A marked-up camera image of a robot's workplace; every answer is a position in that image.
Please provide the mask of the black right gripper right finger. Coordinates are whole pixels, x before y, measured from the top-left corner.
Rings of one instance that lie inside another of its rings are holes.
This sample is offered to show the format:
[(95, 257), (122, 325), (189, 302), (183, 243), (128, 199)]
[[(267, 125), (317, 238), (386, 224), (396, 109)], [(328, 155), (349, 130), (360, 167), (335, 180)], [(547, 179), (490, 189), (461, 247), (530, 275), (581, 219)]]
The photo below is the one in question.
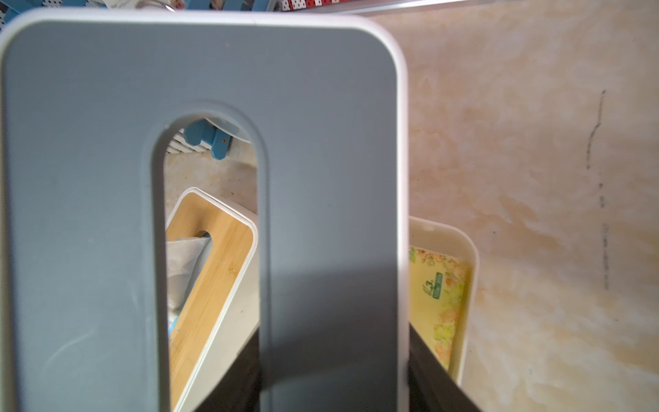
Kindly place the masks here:
[(480, 411), (436, 360), (411, 324), (408, 383), (410, 411)]

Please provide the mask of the grey tissue box lid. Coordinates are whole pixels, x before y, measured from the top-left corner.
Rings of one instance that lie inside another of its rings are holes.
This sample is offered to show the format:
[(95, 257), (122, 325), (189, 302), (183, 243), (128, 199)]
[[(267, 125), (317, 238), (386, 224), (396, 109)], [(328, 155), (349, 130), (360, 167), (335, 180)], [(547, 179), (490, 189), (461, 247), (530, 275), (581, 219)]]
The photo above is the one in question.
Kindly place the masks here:
[[(164, 216), (183, 128), (257, 156), (257, 221)], [(355, 16), (38, 9), (1, 33), (6, 400), (189, 399), (250, 262), (262, 411), (408, 409), (408, 73)]]

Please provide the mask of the blue tissue paper pack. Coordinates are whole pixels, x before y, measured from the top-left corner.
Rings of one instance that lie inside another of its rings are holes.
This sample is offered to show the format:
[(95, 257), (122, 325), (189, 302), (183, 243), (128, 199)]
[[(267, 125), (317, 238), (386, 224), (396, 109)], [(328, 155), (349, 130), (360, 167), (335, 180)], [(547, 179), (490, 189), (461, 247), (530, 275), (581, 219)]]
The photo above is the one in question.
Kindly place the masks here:
[(180, 316), (192, 288), (209, 256), (212, 240), (208, 233), (200, 237), (166, 242), (166, 307), (168, 334)]

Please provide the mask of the yellow tissue paper pack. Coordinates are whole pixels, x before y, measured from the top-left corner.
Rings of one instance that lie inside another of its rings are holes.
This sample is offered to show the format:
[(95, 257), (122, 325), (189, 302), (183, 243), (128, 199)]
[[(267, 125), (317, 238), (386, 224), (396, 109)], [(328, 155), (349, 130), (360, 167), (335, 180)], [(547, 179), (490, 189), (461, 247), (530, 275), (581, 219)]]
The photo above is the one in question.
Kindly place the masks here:
[(409, 318), (446, 369), (461, 320), (470, 264), (463, 259), (410, 247)]

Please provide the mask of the white tissue box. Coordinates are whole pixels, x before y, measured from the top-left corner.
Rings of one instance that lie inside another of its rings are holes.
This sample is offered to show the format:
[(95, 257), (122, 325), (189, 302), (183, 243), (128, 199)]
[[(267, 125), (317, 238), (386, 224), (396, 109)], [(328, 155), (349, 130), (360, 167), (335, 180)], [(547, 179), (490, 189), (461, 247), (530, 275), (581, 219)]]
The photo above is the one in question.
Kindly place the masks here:
[(408, 265), (410, 323), (461, 386), (479, 253), (462, 230), (412, 216)]

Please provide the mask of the bamboo tissue box lid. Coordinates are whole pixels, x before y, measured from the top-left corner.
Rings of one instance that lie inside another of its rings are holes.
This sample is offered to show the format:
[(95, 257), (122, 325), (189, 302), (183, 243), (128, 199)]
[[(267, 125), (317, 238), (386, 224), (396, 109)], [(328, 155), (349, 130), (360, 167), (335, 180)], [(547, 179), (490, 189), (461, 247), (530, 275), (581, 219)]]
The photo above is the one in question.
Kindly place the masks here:
[(259, 323), (256, 216), (192, 187), (178, 199), (167, 240), (212, 240), (209, 256), (170, 335), (174, 411), (194, 411), (220, 382)]

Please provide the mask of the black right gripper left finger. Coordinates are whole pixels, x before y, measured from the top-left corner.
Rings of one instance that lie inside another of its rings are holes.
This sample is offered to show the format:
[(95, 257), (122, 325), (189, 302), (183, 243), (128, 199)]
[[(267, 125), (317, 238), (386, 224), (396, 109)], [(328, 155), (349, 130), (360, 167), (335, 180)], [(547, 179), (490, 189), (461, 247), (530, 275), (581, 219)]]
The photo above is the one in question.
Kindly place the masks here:
[(259, 329), (238, 353), (229, 369), (196, 411), (259, 411)]

